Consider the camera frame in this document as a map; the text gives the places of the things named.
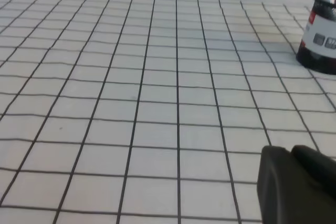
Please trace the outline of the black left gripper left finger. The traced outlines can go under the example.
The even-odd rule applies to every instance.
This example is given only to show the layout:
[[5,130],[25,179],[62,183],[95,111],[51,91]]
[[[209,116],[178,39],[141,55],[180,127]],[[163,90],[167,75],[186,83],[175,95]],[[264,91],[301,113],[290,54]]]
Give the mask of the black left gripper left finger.
[[290,201],[290,152],[265,146],[261,152],[257,195],[263,223],[335,223],[335,208],[316,208]]

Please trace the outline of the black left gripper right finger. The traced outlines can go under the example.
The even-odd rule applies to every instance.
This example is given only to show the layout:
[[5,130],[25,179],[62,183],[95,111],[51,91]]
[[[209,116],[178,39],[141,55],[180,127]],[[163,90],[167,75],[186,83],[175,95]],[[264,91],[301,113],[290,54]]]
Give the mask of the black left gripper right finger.
[[316,208],[335,208],[335,161],[307,146],[290,152],[289,197],[291,202]]

